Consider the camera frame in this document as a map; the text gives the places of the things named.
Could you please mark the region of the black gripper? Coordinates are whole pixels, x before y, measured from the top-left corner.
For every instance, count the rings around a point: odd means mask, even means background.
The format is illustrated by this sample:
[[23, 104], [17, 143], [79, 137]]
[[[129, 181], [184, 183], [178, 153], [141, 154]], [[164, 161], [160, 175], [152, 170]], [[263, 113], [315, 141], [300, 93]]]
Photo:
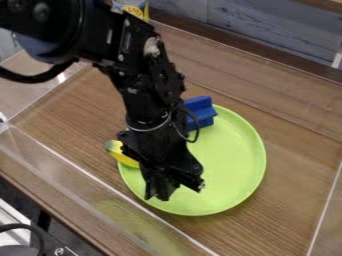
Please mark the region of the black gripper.
[[206, 186], [204, 166], [188, 147], [189, 142], [196, 142], [189, 140], [188, 120], [165, 118], [158, 122], [128, 121], [128, 129], [118, 133], [118, 139], [124, 143], [125, 154], [138, 161], [146, 181], [145, 199], [160, 196], [162, 201], [169, 201], [182, 186], [201, 192]]

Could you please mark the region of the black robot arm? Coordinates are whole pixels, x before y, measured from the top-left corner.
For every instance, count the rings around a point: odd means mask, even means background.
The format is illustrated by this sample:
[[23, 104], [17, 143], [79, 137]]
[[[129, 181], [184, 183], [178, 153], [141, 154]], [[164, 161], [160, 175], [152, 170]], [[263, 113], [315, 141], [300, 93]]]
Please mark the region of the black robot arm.
[[168, 201], [185, 186], [205, 187], [204, 166], [190, 153], [185, 76], [170, 61], [156, 27], [106, 0], [0, 0], [0, 28], [14, 32], [29, 55], [51, 65], [37, 75], [0, 67], [0, 77], [35, 84], [83, 60], [109, 77], [126, 106], [118, 133], [126, 156], [138, 161], [145, 197]]

